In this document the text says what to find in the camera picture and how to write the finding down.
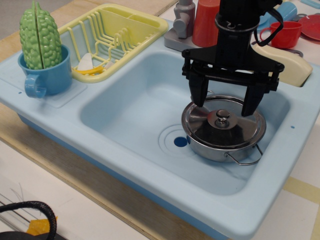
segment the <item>toy vegetable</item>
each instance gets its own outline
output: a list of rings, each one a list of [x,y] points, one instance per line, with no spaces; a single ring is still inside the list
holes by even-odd
[[[61,40],[54,18],[39,3],[25,10],[20,20],[20,42],[29,69],[53,67],[62,61]]]

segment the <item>blue cup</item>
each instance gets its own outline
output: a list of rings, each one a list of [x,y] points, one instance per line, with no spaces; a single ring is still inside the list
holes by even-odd
[[[24,90],[28,97],[41,99],[67,90],[72,83],[70,51],[61,46],[62,62],[53,67],[33,70],[27,67],[24,54],[20,54],[18,64],[26,75]]]
[[[276,10],[281,14],[283,21],[293,20],[298,13],[296,5],[294,5],[290,1],[283,2]],[[271,25],[275,22],[277,22],[277,20],[273,16],[271,16],[269,18],[269,24]]]

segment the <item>wire handle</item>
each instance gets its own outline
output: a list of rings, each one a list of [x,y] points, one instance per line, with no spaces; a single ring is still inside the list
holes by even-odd
[[[253,147],[254,147],[254,148],[256,147],[256,148],[258,149],[258,151],[259,151],[259,153],[261,154],[261,157],[262,157],[263,152],[261,151],[261,149],[260,149],[260,147],[258,146],[258,144],[254,145]],[[241,163],[241,162],[237,161],[233,156],[231,156],[231,154],[228,153],[228,152],[225,152],[224,155],[225,155],[226,157],[230,157],[234,162],[236,162],[238,165],[241,165],[241,166],[250,166],[250,165],[256,164],[256,163],[258,163],[258,162],[260,161],[260,159],[261,159],[261,157],[260,157],[258,160],[254,161],[254,162]]]
[[[265,39],[263,41],[258,40],[257,29],[254,30],[255,41],[260,47],[263,47],[263,46],[267,45],[268,43],[270,43],[271,40],[277,35],[277,33],[280,32],[284,28],[284,19],[282,18],[281,14],[277,10],[272,8],[271,10],[268,11],[268,13],[272,17],[274,17],[280,23],[280,25],[269,37],[267,37],[267,39]]]

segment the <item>pot lid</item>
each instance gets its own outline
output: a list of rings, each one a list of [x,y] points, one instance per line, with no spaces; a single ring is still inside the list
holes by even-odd
[[[183,111],[184,131],[196,142],[220,150],[253,146],[266,131],[265,118],[256,110],[243,117],[244,101],[227,95],[210,95],[203,107],[191,102]]]

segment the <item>pot handle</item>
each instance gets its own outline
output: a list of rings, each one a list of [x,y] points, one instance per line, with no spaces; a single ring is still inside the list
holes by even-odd
[[[257,148],[259,153],[261,154],[261,157],[263,155],[263,152],[261,151],[260,147],[258,146],[258,144],[254,145],[253,148]],[[254,162],[249,162],[249,163],[241,163],[239,161],[237,161],[233,156],[231,156],[231,154],[229,152],[225,152],[224,155],[226,157],[230,157],[234,162],[236,162],[238,165],[241,165],[241,166],[249,166],[249,165],[253,165],[253,164],[256,164],[257,162],[259,162],[259,160],[261,159],[261,157],[259,157],[258,160],[254,161]]]

